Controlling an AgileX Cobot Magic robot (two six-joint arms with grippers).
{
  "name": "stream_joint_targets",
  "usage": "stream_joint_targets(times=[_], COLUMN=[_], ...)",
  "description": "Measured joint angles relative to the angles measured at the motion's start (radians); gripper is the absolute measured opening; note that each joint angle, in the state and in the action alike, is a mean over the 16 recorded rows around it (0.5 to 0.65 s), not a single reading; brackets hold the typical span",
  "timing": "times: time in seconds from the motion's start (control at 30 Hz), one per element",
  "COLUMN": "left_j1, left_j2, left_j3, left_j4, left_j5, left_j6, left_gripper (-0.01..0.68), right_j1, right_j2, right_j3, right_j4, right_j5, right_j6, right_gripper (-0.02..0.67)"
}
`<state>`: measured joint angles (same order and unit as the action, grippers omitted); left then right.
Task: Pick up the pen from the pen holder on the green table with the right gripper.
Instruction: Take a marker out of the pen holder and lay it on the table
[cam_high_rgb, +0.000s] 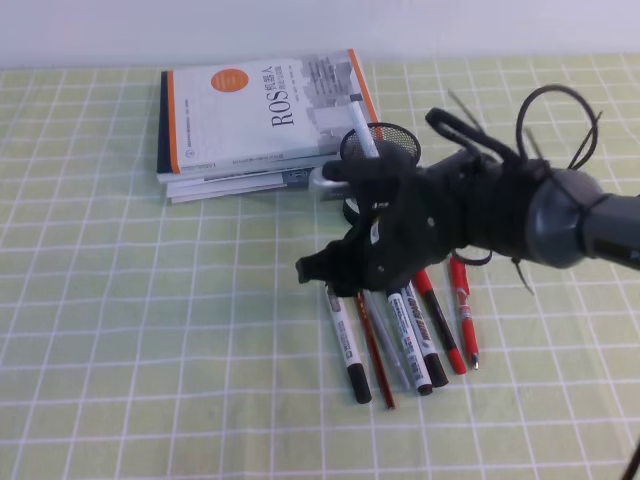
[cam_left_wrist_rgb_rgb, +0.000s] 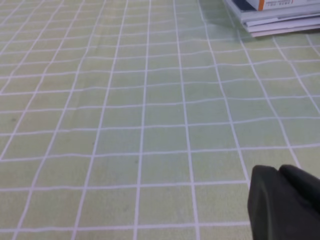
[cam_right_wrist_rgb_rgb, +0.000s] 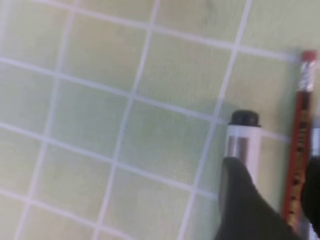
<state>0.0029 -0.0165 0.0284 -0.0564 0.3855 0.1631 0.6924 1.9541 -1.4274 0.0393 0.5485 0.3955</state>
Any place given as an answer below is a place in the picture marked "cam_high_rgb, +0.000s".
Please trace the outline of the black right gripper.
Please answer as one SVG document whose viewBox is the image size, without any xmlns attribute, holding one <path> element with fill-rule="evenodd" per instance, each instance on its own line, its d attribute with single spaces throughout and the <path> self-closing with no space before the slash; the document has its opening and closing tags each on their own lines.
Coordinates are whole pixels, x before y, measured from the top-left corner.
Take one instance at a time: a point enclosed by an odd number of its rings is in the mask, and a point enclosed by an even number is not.
<svg viewBox="0 0 640 480">
<path fill-rule="evenodd" d="M 480 159 L 464 150 L 426 168 L 404 170 L 382 158 L 334 160 L 322 174 L 349 185 L 361 217 L 343 240 L 296 261 L 299 284 L 321 282 L 335 296 L 394 288 L 477 243 L 479 202 L 470 194 L 477 189 Z M 397 192 L 389 205 L 372 211 L 374 195 L 392 189 Z"/>
</svg>

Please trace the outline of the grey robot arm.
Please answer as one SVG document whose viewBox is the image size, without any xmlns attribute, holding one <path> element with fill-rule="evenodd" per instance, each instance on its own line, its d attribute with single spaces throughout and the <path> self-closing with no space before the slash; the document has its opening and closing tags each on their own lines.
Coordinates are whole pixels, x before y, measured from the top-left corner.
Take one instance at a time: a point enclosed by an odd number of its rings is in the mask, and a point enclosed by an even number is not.
<svg viewBox="0 0 640 480">
<path fill-rule="evenodd" d="M 300 282 L 325 282 L 342 297 L 395 290 L 469 246 L 558 269 L 584 258 L 639 266 L 638 198 L 606 193 L 582 171 L 459 151 L 389 185 L 386 208 L 363 211 L 342 239 L 297 261 Z"/>
</svg>

